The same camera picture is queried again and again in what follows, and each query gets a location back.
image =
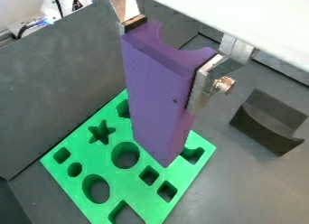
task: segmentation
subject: square hole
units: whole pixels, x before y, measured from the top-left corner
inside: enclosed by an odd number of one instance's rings
[[[63,163],[71,156],[71,152],[65,147],[60,148],[57,152],[53,154],[53,159],[57,163]]]
[[[178,193],[178,189],[174,187],[174,185],[170,182],[164,181],[158,189],[158,195],[162,197],[162,199],[166,202],[170,202],[175,197],[176,193]]]
[[[158,177],[159,177],[158,171],[151,166],[147,166],[146,169],[140,173],[140,179],[143,180],[143,182],[148,186],[151,186],[155,183],[155,180],[158,179]]]

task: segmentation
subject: purple block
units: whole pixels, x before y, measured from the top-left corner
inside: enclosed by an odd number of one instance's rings
[[[160,42],[162,23],[150,21],[122,36],[134,139],[167,167],[182,152],[194,116],[186,111],[195,69],[217,54],[179,51]]]

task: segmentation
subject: shape hole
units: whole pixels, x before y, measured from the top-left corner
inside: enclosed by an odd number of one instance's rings
[[[131,142],[122,142],[116,145],[111,153],[111,160],[119,169],[131,168],[140,158],[138,146]]]
[[[203,155],[204,149],[202,147],[196,149],[188,149],[184,147],[182,153],[179,154],[191,164],[196,164],[200,156]]]
[[[155,180],[159,177],[159,173],[151,166],[147,166],[146,169],[140,173],[140,179],[143,182],[151,186],[155,183]]]
[[[96,141],[100,141],[104,145],[110,144],[110,135],[116,132],[116,129],[107,126],[106,120],[101,121],[99,126],[89,126],[88,130],[92,133],[89,144]]]
[[[130,118],[130,103],[128,100],[124,99],[116,106],[118,115],[122,118]]]
[[[164,181],[158,189],[158,195],[160,196],[160,198],[166,202],[170,202],[175,197],[176,193],[178,193],[178,189],[174,187],[174,185],[170,182]]]
[[[95,204],[103,204],[110,198],[110,185],[106,179],[96,175],[88,175],[81,183],[83,193],[87,199]]]
[[[68,176],[77,177],[81,173],[81,165],[80,163],[72,163],[68,167]]]
[[[60,148],[53,154],[53,159],[57,163],[63,163],[71,156],[71,152],[65,147]]]
[[[108,215],[112,224],[144,224],[144,220],[130,207],[127,202],[122,201]]]

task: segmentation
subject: green shape sorter board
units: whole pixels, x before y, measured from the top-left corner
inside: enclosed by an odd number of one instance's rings
[[[215,147],[192,131],[167,168],[132,139],[124,90],[56,145],[41,163],[92,224],[114,224],[124,205],[147,224],[163,223]],[[92,186],[106,184],[106,198]]]

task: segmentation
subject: screw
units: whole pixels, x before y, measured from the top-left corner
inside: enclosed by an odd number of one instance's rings
[[[235,80],[227,76],[223,76],[222,78],[215,80],[215,91],[222,91],[226,93],[226,95],[230,93],[235,85]]]

